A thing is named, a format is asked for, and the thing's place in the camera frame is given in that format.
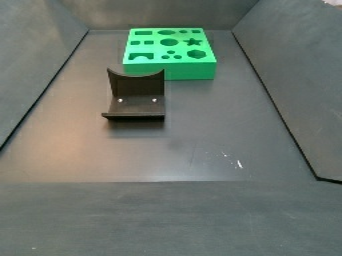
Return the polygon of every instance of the green foam block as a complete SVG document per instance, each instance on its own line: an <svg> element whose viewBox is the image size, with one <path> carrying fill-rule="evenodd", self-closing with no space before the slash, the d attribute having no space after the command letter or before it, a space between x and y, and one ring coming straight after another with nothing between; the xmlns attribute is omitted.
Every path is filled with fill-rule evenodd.
<svg viewBox="0 0 342 256"><path fill-rule="evenodd" d="M217 58L204 29L131 29L123 67L129 75L165 69L166 80L214 79Z"/></svg>

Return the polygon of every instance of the black floor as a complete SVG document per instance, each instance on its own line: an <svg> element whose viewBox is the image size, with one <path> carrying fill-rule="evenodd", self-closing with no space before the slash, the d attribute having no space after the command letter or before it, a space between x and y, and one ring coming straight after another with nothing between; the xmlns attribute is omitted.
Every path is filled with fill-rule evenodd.
<svg viewBox="0 0 342 256"><path fill-rule="evenodd" d="M3 182L313 181L230 31L216 80L166 82L165 122L102 117L127 31L93 31L0 153Z"/></svg>
<svg viewBox="0 0 342 256"><path fill-rule="evenodd" d="M216 80L167 82L165 123L109 123L127 32L90 33L0 152L2 255L341 254L341 187L316 181L232 33L209 36Z"/></svg>

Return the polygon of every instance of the scratch mark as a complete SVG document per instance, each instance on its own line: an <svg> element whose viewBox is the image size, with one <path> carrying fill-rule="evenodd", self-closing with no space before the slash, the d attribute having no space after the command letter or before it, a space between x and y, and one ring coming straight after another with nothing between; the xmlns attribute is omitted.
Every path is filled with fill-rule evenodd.
<svg viewBox="0 0 342 256"><path fill-rule="evenodd" d="M292 219L297 219L294 215L292 215L289 212L285 212L285 215L289 216Z"/></svg>
<svg viewBox="0 0 342 256"><path fill-rule="evenodd" d="M336 117L340 119L340 121L342 121L342 112L337 111L336 109L330 109L330 111L333 112L333 114L336 115Z"/></svg>
<svg viewBox="0 0 342 256"><path fill-rule="evenodd" d="M254 240L254 244L256 244L256 246L260 250L261 255L266 255L266 252L265 252L264 247L260 243L258 236L257 236L256 229L254 229L253 214L249 211L249 209L246 208L246 206L240 202L238 198L236 198L236 196L233 196L233 195L230 195L230 197L232 197L233 201L237 203L237 205L240 205L241 208L246 211L246 214L248 214L249 220L250 220L249 227L250 227L250 235L252 235L252 238Z"/></svg>
<svg viewBox="0 0 342 256"><path fill-rule="evenodd" d="M192 155L192 160L190 160L190 166L189 166L189 170L192 170L193 168L193 163L194 163L194 158L196 158L196 152L197 152L197 148L198 148L198 142L194 146L194 150L193 150L193 155Z"/></svg>
<svg viewBox="0 0 342 256"><path fill-rule="evenodd" d="M316 133L320 134L320 133L322 132L322 130L324 130L324 128L321 127L321 128L316 131Z"/></svg>
<svg viewBox="0 0 342 256"><path fill-rule="evenodd" d="M241 164L241 161L240 161L240 160L238 160L238 165L240 165L241 169L244 169L244 166L242 166L242 164Z"/></svg>

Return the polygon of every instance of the black stand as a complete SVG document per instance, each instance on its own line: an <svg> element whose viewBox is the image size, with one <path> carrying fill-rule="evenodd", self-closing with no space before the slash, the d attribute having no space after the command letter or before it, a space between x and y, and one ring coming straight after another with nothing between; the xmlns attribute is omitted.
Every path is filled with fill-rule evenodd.
<svg viewBox="0 0 342 256"><path fill-rule="evenodd" d="M113 102L107 119L165 118L165 70L147 76L127 76L107 69Z"/></svg>

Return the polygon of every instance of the gray side wall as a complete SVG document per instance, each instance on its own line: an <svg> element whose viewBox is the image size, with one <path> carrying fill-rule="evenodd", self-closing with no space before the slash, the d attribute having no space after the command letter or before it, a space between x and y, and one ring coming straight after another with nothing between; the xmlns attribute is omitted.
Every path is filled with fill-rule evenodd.
<svg viewBox="0 0 342 256"><path fill-rule="evenodd" d="M55 0L0 1L0 146L86 33Z"/></svg>
<svg viewBox="0 0 342 256"><path fill-rule="evenodd" d="M260 0L61 0L91 29L233 29Z"/></svg>
<svg viewBox="0 0 342 256"><path fill-rule="evenodd" d="M341 10L320 0L262 0L234 28L314 171L336 180L342 180L341 24Z"/></svg>

